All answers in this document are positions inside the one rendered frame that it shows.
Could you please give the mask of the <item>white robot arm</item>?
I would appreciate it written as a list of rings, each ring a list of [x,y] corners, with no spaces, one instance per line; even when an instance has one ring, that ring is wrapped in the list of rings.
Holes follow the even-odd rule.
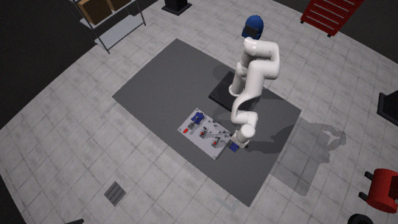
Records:
[[[236,138],[238,142],[246,143],[256,132],[258,114],[253,111],[240,111],[238,107],[243,102],[262,94],[265,79],[278,78],[280,53],[277,43],[254,40],[251,37],[243,41],[242,47],[244,51],[241,57],[242,65],[240,62],[236,64],[234,81],[232,87],[231,85],[229,87],[229,93],[237,97],[231,111],[231,121],[241,127],[240,130],[235,130]]]

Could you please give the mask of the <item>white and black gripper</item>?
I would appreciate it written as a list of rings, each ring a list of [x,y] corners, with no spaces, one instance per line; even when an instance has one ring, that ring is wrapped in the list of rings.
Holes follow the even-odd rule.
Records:
[[[246,143],[240,143],[240,142],[238,142],[238,140],[236,138],[236,133],[234,133],[234,135],[232,133],[230,133],[229,135],[231,137],[232,143],[234,142],[235,144],[238,145],[238,147],[241,147],[241,148],[244,148],[247,145],[246,148],[248,148],[249,141],[247,141]]]

